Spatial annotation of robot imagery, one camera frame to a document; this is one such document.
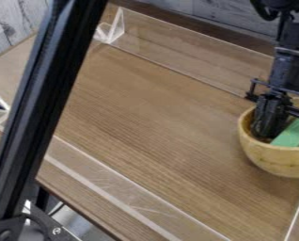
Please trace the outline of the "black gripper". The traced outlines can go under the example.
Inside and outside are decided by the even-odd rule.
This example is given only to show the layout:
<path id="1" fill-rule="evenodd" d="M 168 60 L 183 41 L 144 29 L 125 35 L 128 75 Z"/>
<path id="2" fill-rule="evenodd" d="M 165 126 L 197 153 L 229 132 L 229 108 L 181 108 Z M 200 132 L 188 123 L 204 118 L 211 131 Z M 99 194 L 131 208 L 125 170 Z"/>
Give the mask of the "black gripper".
<path id="1" fill-rule="evenodd" d="M 268 88 L 263 95 L 255 93 L 261 85 Z M 256 102 L 251 133 L 257 138 L 275 138 L 285 127 L 288 115 L 299 118 L 299 50 L 275 48 L 275 58 L 267 81 L 251 80 L 245 98 Z"/>

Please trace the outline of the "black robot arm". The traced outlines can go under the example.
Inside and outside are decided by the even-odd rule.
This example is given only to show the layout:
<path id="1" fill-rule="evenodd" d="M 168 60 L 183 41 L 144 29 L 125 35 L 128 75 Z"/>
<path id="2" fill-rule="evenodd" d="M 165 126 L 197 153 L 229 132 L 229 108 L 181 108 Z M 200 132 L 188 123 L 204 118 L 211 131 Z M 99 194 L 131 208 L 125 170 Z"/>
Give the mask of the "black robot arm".
<path id="1" fill-rule="evenodd" d="M 245 97 L 255 102 L 251 133 L 275 138 L 284 130 L 288 117 L 299 119 L 299 0 L 249 0 L 265 21 L 280 18 L 275 57 L 268 80 L 251 80 Z"/>

